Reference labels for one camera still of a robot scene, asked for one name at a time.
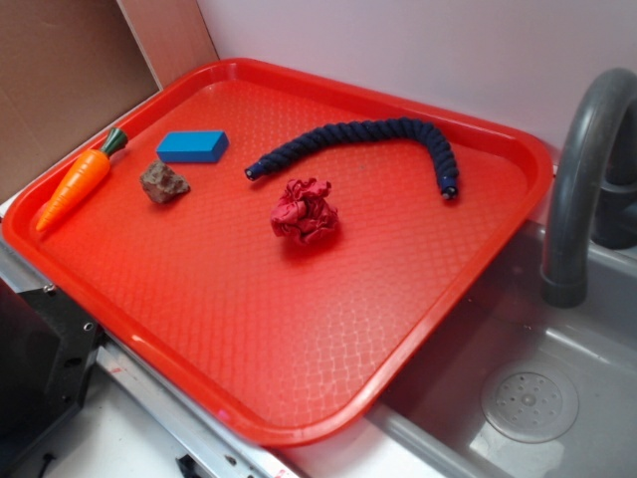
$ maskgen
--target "toy carrot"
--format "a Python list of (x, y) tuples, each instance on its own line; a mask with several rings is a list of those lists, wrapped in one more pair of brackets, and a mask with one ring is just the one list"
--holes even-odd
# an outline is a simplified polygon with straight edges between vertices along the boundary
[(125, 132), (114, 127), (100, 149), (87, 149), (80, 154), (51, 196), (36, 230), (42, 232), (52, 226), (89, 195), (110, 171), (108, 158), (127, 142)]

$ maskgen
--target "brown cardboard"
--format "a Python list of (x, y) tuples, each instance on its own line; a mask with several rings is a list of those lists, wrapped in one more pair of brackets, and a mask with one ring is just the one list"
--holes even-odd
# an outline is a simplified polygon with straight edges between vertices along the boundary
[(197, 0), (118, 0), (157, 82), (219, 60)]
[(0, 2), (0, 202), (156, 91), (116, 0)]

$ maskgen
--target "red fabric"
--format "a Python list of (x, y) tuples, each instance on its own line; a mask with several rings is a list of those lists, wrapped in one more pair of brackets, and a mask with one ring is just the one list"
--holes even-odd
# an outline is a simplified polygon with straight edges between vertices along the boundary
[(325, 201), (329, 181), (292, 179), (272, 210), (270, 220), (277, 236), (291, 237), (298, 244), (312, 244), (336, 230), (337, 209)]

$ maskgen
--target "faucet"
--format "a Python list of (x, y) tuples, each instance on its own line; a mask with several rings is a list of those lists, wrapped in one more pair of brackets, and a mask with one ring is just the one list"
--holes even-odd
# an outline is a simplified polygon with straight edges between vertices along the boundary
[(555, 307), (587, 292), (589, 239), (637, 244), (637, 76), (617, 68), (586, 91), (555, 176), (542, 252), (542, 297)]

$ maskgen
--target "drain cover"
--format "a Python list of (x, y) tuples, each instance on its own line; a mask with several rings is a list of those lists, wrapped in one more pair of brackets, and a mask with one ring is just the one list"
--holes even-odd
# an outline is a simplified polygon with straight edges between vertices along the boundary
[(570, 380), (537, 361), (516, 361), (485, 382), (482, 408), (503, 435), (523, 443), (557, 438), (575, 421), (578, 399)]

